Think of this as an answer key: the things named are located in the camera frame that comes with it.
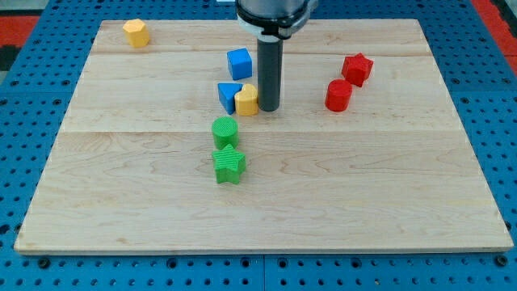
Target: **wooden board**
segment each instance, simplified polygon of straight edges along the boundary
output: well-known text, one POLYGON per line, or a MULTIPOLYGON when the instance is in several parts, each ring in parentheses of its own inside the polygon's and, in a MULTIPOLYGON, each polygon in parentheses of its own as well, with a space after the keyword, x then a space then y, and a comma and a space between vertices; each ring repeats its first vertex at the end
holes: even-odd
MULTIPOLYGON (((248 169, 216 184, 234 21, 99 30, 15 248, 25 255, 414 253, 513 246, 416 20, 311 20, 284 44, 281 108, 235 116, 248 169), (343 57, 375 60, 346 112, 343 57)), ((256 83, 256 78, 246 80, 256 83)))

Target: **red star block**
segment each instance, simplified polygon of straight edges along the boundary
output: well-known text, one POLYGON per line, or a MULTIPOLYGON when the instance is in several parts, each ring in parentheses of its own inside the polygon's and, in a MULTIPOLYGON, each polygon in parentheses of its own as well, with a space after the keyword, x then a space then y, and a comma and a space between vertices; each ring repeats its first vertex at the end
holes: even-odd
POLYGON ((364 81, 370 77, 372 67, 373 61, 358 53, 353 57, 345 57, 341 74, 351 84, 362 87, 364 81))
POLYGON ((333 112, 347 110, 351 95, 352 85, 347 80, 334 80, 327 89, 325 106, 333 112))

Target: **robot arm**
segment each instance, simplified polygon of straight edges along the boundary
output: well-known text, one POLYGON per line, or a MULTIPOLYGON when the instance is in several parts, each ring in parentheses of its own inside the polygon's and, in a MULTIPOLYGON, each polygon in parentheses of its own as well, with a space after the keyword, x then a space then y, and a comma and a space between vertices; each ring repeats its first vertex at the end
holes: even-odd
POLYGON ((257 37, 258 106, 272 112, 280 105, 284 40, 299 31, 317 0, 237 0, 237 19, 257 37))

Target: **blue cube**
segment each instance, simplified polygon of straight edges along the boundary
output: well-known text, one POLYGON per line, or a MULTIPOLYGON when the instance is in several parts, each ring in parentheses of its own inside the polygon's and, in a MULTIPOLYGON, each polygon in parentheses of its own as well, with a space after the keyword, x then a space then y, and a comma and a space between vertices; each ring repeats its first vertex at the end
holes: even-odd
POLYGON ((251 56, 246 48, 227 52, 226 56, 228 57, 228 71, 233 80, 251 77, 251 56))
POLYGON ((219 91, 219 101, 228 114, 235 112, 235 95, 242 89, 239 83, 219 83, 217 84, 219 91))

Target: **yellow block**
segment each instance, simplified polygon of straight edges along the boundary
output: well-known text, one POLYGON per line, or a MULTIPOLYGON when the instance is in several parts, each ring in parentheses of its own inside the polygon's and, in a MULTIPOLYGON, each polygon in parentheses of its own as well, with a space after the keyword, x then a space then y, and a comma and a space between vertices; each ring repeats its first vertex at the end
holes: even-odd
POLYGON ((122 28, 129 44, 134 48, 142 48, 149 43, 149 32, 145 22, 140 19, 128 20, 122 28))
POLYGON ((244 84, 235 95, 235 111, 240 116, 253 116, 259 113, 257 88, 251 84, 244 84))

